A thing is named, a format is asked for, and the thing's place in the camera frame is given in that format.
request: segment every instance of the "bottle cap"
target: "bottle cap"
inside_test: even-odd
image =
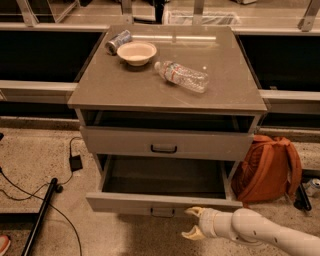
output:
[[[154,64],[154,69],[156,70],[156,71],[160,71],[160,62],[159,61],[157,61],[155,64]]]

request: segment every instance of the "drawer handle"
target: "drawer handle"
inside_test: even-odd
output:
[[[173,218],[175,215],[175,210],[172,209],[170,215],[160,215],[160,214],[155,214],[153,208],[151,208],[150,213],[151,213],[152,217],[156,217],[156,218]]]
[[[151,149],[151,151],[152,151],[153,153],[174,154],[174,153],[177,152],[178,147],[175,146],[175,147],[172,148],[172,149],[170,149],[170,148],[169,148],[169,149],[163,149],[163,148],[156,148],[155,146],[151,145],[150,149]]]

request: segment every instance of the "black cable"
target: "black cable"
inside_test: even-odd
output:
[[[50,183],[43,184],[43,185],[42,185],[40,188],[38,188],[34,193],[32,193],[30,196],[25,197],[25,198],[14,198],[14,197],[12,197],[12,196],[9,196],[9,195],[6,193],[6,191],[4,191],[3,189],[0,189],[0,192],[2,192],[3,194],[5,194],[6,197],[8,197],[8,198],[11,199],[11,200],[14,200],[14,201],[24,201],[24,200],[28,200],[28,199],[34,197],[35,194],[37,194],[37,193],[40,191],[40,189],[42,189],[44,186],[48,186],[48,185],[50,185]]]
[[[44,201],[44,198],[41,198],[41,197],[39,197],[39,196],[36,196],[35,193],[37,193],[37,192],[38,192],[42,187],[44,187],[45,185],[48,185],[48,183],[42,185],[35,193],[31,194],[31,193],[25,191],[24,189],[18,187],[18,186],[17,186],[16,184],[14,184],[13,182],[11,182],[11,180],[9,180],[8,177],[4,174],[4,172],[3,172],[3,170],[2,170],[1,167],[0,167],[0,173],[1,173],[2,176],[3,176],[12,186],[14,186],[15,188],[19,189],[20,191],[22,191],[23,193],[29,195],[30,197],[35,197],[35,198],[38,198],[38,199]],[[26,199],[22,199],[22,200],[21,200],[21,199],[17,199],[17,198],[14,198],[14,197],[9,196],[9,195],[8,195],[4,190],[2,190],[2,189],[1,189],[0,191],[3,192],[7,197],[9,197],[9,198],[12,199],[12,200],[22,201],[22,200],[26,200],[26,199],[29,199],[29,198],[30,198],[30,197],[28,197],[28,198],[26,198]],[[78,240],[78,244],[79,244],[79,250],[80,250],[80,256],[82,256],[82,247],[81,247],[80,237],[79,237],[79,234],[78,234],[75,226],[72,224],[72,222],[68,219],[68,217],[67,217],[65,214],[63,214],[60,210],[58,210],[56,207],[54,207],[51,203],[48,203],[48,204],[49,204],[53,209],[55,209],[58,213],[60,213],[60,214],[69,222],[69,224],[70,224],[71,227],[73,228],[73,230],[74,230],[74,232],[75,232],[75,234],[76,234],[76,236],[77,236],[77,240]]]
[[[82,140],[82,138],[81,137],[73,137],[71,140],[70,140],[70,142],[69,142],[69,151],[70,151],[70,156],[72,156],[72,151],[71,151],[71,143],[72,143],[72,141],[74,141],[74,140]]]
[[[72,146],[71,146],[71,144],[72,144],[72,141],[73,141],[73,140],[82,140],[82,138],[81,138],[81,137],[73,137],[73,138],[69,141],[69,159],[72,157]],[[71,175],[70,175],[69,179],[68,179],[67,181],[65,181],[65,182],[59,183],[59,185],[65,185],[65,184],[67,184],[67,183],[72,179],[72,177],[73,177],[73,171],[71,171]]]

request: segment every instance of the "power cord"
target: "power cord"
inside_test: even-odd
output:
[[[1,166],[0,166],[0,173],[2,174],[2,176],[3,176],[12,186],[14,186],[14,187],[17,188],[18,190],[22,191],[23,193],[29,195],[29,197],[23,198],[23,199],[14,198],[14,197],[9,196],[4,190],[1,189],[0,191],[1,191],[2,193],[4,193],[9,199],[15,200],[15,201],[23,201],[23,200],[30,199],[31,197],[35,197],[35,198],[38,198],[38,199],[44,201],[44,198],[41,198],[41,197],[39,197],[39,196],[36,196],[35,194],[36,194],[42,187],[44,187],[44,186],[46,186],[46,185],[49,185],[48,183],[42,185],[39,189],[37,189],[36,192],[34,192],[34,193],[31,194],[31,193],[25,191],[24,189],[20,188],[20,187],[17,186],[16,184],[14,184],[11,180],[9,180],[8,177],[4,174]],[[77,241],[78,241],[79,250],[80,250],[80,256],[82,256],[82,247],[81,247],[80,237],[79,237],[79,234],[78,234],[78,232],[77,232],[77,229],[75,228],[75,226],[72,224],[72,222],[67,218],[67,216],[66,216],[65,214],[63,214],[60,210],[58,210],[56,207],[54,207],[51,203],[48,203],[48,205],[51,206],[53,209],[55,209],[58,213],[60,213],[60,214],[69,222],[69,224],[71,225],[71,227],[73,228],[73,230],[74,230],[74,232],[75,232],[75,234],[76,234],[76,236],[77,236]]]
[[[70,164],[70,169],[71,169],[72,173],[83,168],[82,167],[81,156],[80,155],[72,156],[71,143],[74,140],[82,140],[82,138],[81,137],[73,137],[69,142],[69,164]]]

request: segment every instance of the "bottle label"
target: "bottle label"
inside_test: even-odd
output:
[[[168,80],[173,82],[177,71],[181,68],[178,63],[171,62],[164,68],[163,76]]]

